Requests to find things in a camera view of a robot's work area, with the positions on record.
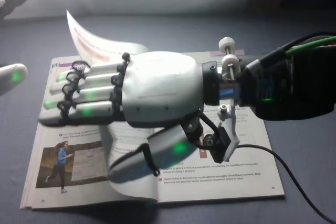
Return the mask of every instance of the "curled page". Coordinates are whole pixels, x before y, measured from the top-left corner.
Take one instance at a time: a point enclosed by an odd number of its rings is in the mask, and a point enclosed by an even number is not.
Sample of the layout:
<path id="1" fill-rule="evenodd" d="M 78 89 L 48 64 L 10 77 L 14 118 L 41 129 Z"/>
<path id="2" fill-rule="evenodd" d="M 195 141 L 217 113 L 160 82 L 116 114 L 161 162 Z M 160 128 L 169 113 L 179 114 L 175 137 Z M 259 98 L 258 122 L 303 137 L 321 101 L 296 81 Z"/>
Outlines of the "curled page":
<path id="1" fill-rule="evenodd" d="M 80 58 L 89 64 L 120 61 L 124 52 L 138 55 L 148 52 L 144 45 L 104 39 L 84 29 L 67 11 L 68 25 Z"/>

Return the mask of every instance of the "blue jacket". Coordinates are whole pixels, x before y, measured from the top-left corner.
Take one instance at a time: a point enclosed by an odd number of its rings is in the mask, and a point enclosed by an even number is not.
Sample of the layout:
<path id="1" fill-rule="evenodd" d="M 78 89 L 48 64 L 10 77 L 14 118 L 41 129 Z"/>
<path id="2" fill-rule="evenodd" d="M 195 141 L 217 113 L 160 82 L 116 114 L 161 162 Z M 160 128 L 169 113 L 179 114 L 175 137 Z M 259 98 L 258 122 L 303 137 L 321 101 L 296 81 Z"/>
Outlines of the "blue jacket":
<path id="1" fill-rule="evenodd" d="M 65 150 L 65 148 L 60 148 L 58 150 L 58 154 L 57 154 L 57 161 L 56 161 L 56 165 L 65 165 L 66 163 L 66 157 L 67 156 L 67 151 Z"/>

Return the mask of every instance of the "woman's hair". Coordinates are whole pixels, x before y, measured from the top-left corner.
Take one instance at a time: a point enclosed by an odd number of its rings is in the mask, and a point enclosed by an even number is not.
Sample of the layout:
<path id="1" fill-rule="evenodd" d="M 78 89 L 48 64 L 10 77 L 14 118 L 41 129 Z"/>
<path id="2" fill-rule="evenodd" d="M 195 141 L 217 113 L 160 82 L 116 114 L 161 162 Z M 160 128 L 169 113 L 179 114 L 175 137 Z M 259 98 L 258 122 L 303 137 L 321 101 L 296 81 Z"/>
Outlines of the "woman's hair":
<path id="1" fill-rule="evenodd" d="M 60 148 L 63 148 L 65 143 L 69 143 L 68 141 L 64 141 L 64 142 L 61 142 L 61 143 L 58 143 L 56 146 L 55 146 L 55 152 L 58 153 L 58 150 Z"/>

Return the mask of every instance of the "black leggings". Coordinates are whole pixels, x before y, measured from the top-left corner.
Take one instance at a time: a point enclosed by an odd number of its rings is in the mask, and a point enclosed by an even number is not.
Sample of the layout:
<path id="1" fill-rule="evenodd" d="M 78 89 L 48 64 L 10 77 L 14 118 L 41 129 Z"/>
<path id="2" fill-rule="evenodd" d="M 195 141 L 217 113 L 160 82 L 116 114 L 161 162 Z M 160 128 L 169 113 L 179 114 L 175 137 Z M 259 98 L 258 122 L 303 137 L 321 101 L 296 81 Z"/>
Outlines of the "black leggings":
<path id="1" fill-rule="evenodd" d="M 52 168 L 51 176 L 49 179 L 53 179 L 56 177 L 57 173 L 59 173 L 61 177 L 61 188 L 64 188 L 64 176 L 65 176 L 65 165 L 54 165 Z"/>

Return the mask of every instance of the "gray table surface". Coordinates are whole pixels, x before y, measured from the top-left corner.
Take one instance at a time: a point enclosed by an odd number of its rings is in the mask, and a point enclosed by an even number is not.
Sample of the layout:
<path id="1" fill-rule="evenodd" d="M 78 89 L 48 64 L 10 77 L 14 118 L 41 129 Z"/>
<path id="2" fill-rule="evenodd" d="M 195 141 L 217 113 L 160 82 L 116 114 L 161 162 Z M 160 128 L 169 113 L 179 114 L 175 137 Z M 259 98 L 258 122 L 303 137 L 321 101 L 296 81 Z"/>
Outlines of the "gray table surface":
<path id="1" fill-rule="evenodd" d="M 335 13 L 305 13 L 78 20 L 94 34 L 138 42 L 151 50 L 217 51 L 218 41 L 230 36 L 246 54 L 261 54 L 312 31 L 335 30 L 335 17 Z M 0 62 L 21 62 L 29 71 L 22 85 L 0 97 L 0 223 L 326 223 L 306 203 L 279 163 L 285 199 L 19 210 L 51 59 L 77 53 L 65 18 L 5 24 L 0 32 Z M 336 113 L 304 121 L 265 122 L 273 150 L 287 162 L 311 200 L 333 219 L 335 122 Z"/>

